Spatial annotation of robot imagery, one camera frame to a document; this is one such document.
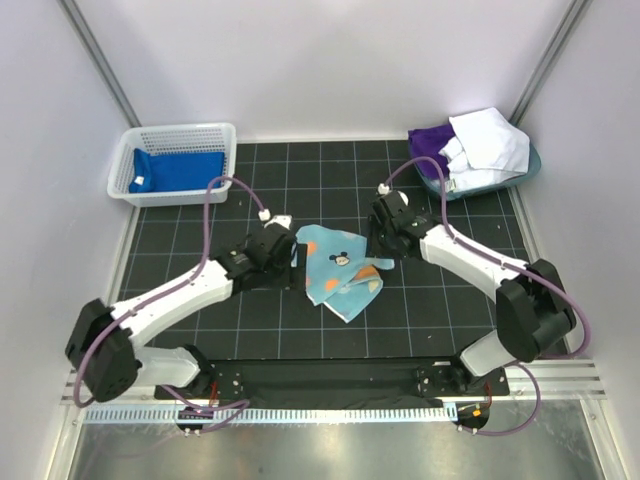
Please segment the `light blue cloth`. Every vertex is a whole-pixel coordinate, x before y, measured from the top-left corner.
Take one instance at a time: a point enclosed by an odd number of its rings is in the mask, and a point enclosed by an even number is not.
[[[347,323],[382,289],[372,267],[390,270],[395,265],[391,259],[367,258],[367,239],[355,233],[308,225],[298,230],[297,238],[307,244],[307,296]]]

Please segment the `white cloth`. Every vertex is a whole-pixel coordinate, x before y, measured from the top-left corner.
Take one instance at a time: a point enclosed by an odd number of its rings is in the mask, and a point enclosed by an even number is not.
[[[456,136],[440,151],[455,192],[502,183],[529,169],[529,137],[488,108],[449,119]]]

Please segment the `orange polka dot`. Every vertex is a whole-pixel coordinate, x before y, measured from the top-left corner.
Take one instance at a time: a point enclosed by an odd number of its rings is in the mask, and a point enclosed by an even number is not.
[[[316,253],[316,250],[318,250],[318,245],[316,245],[316,242],[307,243],[307,257],[310,257],[311,255]]]
[[[338,280],[337,278],[332,278],[330,280],[327,280],[327,283],[325,283],[324,288],[327,292],[329,292],[334,288],[336,288],[338,285],[340,285],[340,280]]]
[[[374,267],[372,267],[371,265],[367,265],[366,267],[360,269],[360,271],[358,273],[356,273],[356,276],[353,277],[353,279],[354,280],[360,280],[361,278],[373,277],[377,273],[378,272],[376,271],[376,269]]]

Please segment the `black grid mat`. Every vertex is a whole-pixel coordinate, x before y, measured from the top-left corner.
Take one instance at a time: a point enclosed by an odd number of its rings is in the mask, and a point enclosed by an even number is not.
[[[236,176],[252,185],[272,214],[297,226],[320,224],[366,236],[376,186],[408,158],[406,141],[238,145]],[[436,214],[413,169],[394,187],[414,207]],[[484,245],[527,259],[506,191],[449,204],[452,225]],[[202,248],[202,206],[144,209],[120,298],[154,288],[192,268]],[[237,188],[212,208],[212,248],[260,228],[257,208]],[[300,292],[258,290],[212,305],[157,336],[152,345],[195,344],[210,359],[450,355],[485,335],[495,308],[479,290],[425,262],[383,275],[384,288],[349,324]]]

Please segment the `blue cloth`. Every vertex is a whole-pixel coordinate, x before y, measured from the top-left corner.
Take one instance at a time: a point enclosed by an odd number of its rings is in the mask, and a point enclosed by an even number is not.
[[[367,239],[355,233],[308,225],[298,230],[297,239],[307,244],[307,296],[347,323],[382,289],[374,267],[394,267],[391,259],[367,258]]]
[[[213,178],[222,175],[223,167],[223,152],[150,155],[136,148],[129,193],[204,190]]]

